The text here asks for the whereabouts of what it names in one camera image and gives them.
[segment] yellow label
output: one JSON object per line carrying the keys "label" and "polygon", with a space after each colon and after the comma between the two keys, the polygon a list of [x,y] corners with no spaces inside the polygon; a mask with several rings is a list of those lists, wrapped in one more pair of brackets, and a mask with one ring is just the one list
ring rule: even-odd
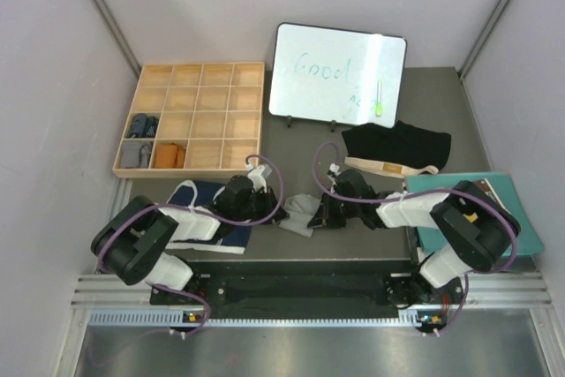
{"label": "yellow label", "polygon": [[402,165],[396,165],[394,163],[385,162],[384,165],[382,166],[382,170],[388,172],[395,172],[396,174],[401,174],[403,172],[403,167]]}

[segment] gray table surface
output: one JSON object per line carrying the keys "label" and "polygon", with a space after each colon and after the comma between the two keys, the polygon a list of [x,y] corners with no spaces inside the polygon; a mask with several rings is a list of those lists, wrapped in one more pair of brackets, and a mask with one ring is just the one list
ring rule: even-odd
{"label": "gray table surface", "polygon": [[[320,197],[320,189],[314,183],[311,172],[314,151],[321,143],[333,140],[346,154],[341,131],[350,127],[338,125],[335,132],[330,132],[328,123],[296,120],[291,128],[287,128],[285,119],[272,116],[267,106],[268,87],[261,153],[280,168],[284,179],[284,196],[309,193]],[[428,130],[451,134],[451,155],[441,172],[488,170],[466,93],[454,68],[405,69],[397,119]],[[321,176],[333,159],[331,148],[320,157]],[[367,173],[365,179],[376,192],[402,189],[401,179]],[[278,195],[276,178],[271,177],[269,180]],[[165,201],[180,181],[134,180],[132,197],[143,194],[152,201]],[[176,250],[174,253],[188,260],[404,260],[410,257],[404,229],[369,230],[358,219],[350,220],[345,229],[315,230],[310,238],[275,226],[254,227],[243,255],[194,250]]]}

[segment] cable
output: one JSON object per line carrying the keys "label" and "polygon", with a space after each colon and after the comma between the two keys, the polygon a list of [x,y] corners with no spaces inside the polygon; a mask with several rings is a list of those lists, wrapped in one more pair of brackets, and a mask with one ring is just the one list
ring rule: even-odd
{"label": "cable", "polygon": [[[187,291],[174,290],[174,289],[171,289],[170,287],[163,286],[162,284],[155,284],[151,287],[153,287],[154,289],[157,289],[157,290],[164,290],[164,291],[168,291],[170,293],[173,293],[173,294],[176,294],[176,295],[179,295],[179,296],[184,296],[185,298],[194,299],[194,300],[200,302],[202,304],[202,306],[204,306],[204,317],[202,317],[202,320],[200,320],[200,323],[197,327],[187,328],[187,329],[190,329],[190,331],[185,333],[187,337],[192,337],[196,333],[201,331],[204,328],[204,326],[206,325],[206,323],[208,322],[208,320],[210,319],[210,313],[211,313],[210,304],[204,298],[201,298],[200,296],[194,295],[194,294],[189,293]],[[151,330],[148,330],[145,333],[142,333],[139,336],[134,337],[132,340],[124,343],[122,346],[120,346],[116,350],[115,353],[113,353],[109,357],[105,358],[103,361],[97,361],[96,359],[94,359],[94,352],[93,352],[94,342],[91,341],[90,344],[88,345],[88,348],[87,348],[88,360],[90,361],[90,364],[94,368],[102,368],[103,366],[106,366],[107,364],[112,362],[114,359],[116,359],[123,351],[125,351],[127,348],[129,348],[133,344],[137,343],[139,340],[141,340],[141,339],[143,339],[147,336],[157,334],[157,333],[169,333],[169,332],[170,332],[170,330],[168,330],[166,328],[153,328]]]}
{"label": "cable", "polygon": [[211,212],[200,211],[198,209],[194,209],[193,207],[181,207],[179,205],[172,205],[172,204],[169,204],[169,203],[156,203],[154,205],[151,205],[150,207],[146,207],[145,209],[140,210],[137,214],[130,217],[129,220],[127,220],[120,227],[118,227],[118,229],[114,232],[114,234],[112,234],[112,236],[108,239],[106,244],[102,247],[102,249],[100,250],[100,253],[98,253],[98,261],[96,263],[96,266],[100,270],[102,270],[103,272],[108,273],[109,270],[104,266],[104,256],[106,255],[106,253],[108,253],[108,250],[114,244],[114,241],[117,238],[119,238],[124,231],[126,231],[128,228],[130,228],[130,226],[134,222],[139,220],[141,216],[143,216],[143,215],[145,215],[145,214],[147,214],[151,211],[155,211],[156,209],[159,209],[160,207],[169,207],[169,208],[172,208],[172,209],[178,209],[180,211],[192,212],[192,213],[197,214],[197,215],[209,216],[210,218],[215,218],[216,220],[218,220],[220,222],[225,222],[227,224],[236,225],[236,226],[239,226],[239,227],[252,227],[253,225],[259,225],[259,224],[262,224],[262,223],[270,220],[273,216],[275,216],[276,211],[278,211],[279,207],[281,207],[281,205],[283,203],[283,175],[281,174],[281,171],[279,170],[279,168],[270,159],[268,159],[266,156],[255,155],[255,154],[248,155],[245,158],[245,163],[249,163],[250,158],[260,158],[261,160],[268,163],[269,166],[275,171],[276,175],[279,178],[279,187],[280,187],[279,200],[276,202],[276,205],[273,208],[273,211],[271,211],[271,213],[268,214],[266,217],[261,218],[260,220],[251,221],[251,222],[231,221],[227,218],[223,218],[221,216],[214,215]]}
{"label": "cable", "polygon": [[[502,224],[502,226],[504,227],[504,230],[508,233],[508,237],[510,238],[510,243],[512,244],[512,250],[510,252],[510,256],[508,257],[508,260],[504,264],[502,264],[501,266],[499,266],[495,269],[487,271],[485,273],[481,273],[481,272],[479,272],[479,273],[480,274],[492,274],[492,273],[501,272],[501,271],[504,271],[506,268],[508,268],[512,264],[512,262],[514,262],[514,259],[516,258],[516,254],[518,252],[518,243],[517,243],[517,240],[516,240],[516,234],[514,234],[514,230],[512,230],[512,227],[510,226],[510,224],[504,219],[504,217],[496,209],[494,209],[493,207],[491,207],[490,205],[485,203],[483,200],[481,200],[481,199],[479,199],[475,196],[472,196],[470,194],[467,194],[467,193],[464,193],[464,192],[459,192],[458,190],[454,190],[454,189],[432,189],[432,190],[426,190],[424,192],[419,192],[419,193],[406,194],[402,198],[357,199],[357,198],[347,198],[345,196],[341,196],[337,193],[333,193],[333,192],[329,191],[324,186],[324,184],[320,181],[320,179],[318,178],[318,173],[316,172],[316,168],[317,168],[316,164],[318,163],[318,158],[320,156],[320,152],[326,146],[333,146],[334,147],[335,152],[336,152],[336,156],[337,156],[337,162],[341,163],[342,158],[341,158],[339,146],[337,146],[336,143],[334,143],[333,141],[327,141],[326,143],[322,143],[320,145],[320,147],[318,147],[318,150],[316,150],[316,153],[314,154],[314,157],[313,157],[313,160],[312,160],[312,175],[313,175],[314,181],[316,182],[318,187],[328,196],[332,196],[332,197],[334,197],[338,200],[341,200],[343,202],[381,204],[381,203],[397,202],[400,199],[405,199],[405,200],[414,199],[414,198],[418,198],[420,196],[425,196],[427,194],[433,194],[433,193],[454,194],[455,196],[459,196],[461,198],[465,198],[467,200],[470,200],[471,202],[476,203],[477,205],[482,207],[487,213],[489,213],[494,218],[496,218]],[[453,317],[451,317],[451,320],[448,321],[448,323],[446,324],[446,326],[444,328],[439,330],[438,334],[443,333],[445,330],[447,330],[449,327],[451,327],[452,324],[457,319],[457,317],[459,316],[459,314],[461,313],[461,311],[463,310],[463,305],[465,304],[465,301],[467,300],[467,295],[469,294],[469,276],[467,276],[467,274],[464,275],[464,280],[465,280],[465,290],[464,290],[461,302],[459,303],[457,310],[453,314]]]}

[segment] teal book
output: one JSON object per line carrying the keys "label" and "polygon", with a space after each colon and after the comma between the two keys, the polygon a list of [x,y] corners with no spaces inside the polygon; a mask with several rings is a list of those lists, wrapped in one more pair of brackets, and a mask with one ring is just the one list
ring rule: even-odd
{"label": "teal book", "polygon": [[[406,188],[409,192],[423,192],[440,187],[453,188],[461,180],[477,181],[487,179],[504,207],[518,220],[522,228],[518,236],[518,255],[534,255],[542,253],[544,246],[531,226],[522,203],[518,199],[512,178],[502,172],[471,172],[465,174],[437,174],[434,176],[409,176],[406,178]],[[418,236],[425,253],[439,251],[448,241],[437,229],[418,227]],[[510,255],[510,248],[504,256]]]}

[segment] gray sock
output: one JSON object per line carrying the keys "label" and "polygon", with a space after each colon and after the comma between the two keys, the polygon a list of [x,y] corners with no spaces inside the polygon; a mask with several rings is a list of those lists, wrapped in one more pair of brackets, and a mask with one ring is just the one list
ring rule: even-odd
{"label": "gray sock", "polygon": [[153,143],[149,141],[141,143],[141,150],[139,151],[139,168],[149,168],[149,159],[151,159],[152,150]]}
{"label": "gray sock", "polygon": [[130,131],[127,133],[128,139],[138,139],[143,137],[146,124],[146,114],[135,114],[132,119],[132,124],[130,125]]}
{"label": "gray sock", "polygon": [[122,143],[122,157],[120,158],[120,168],[138,168],[139,151],[142,143],[140,141],[127,140]]}

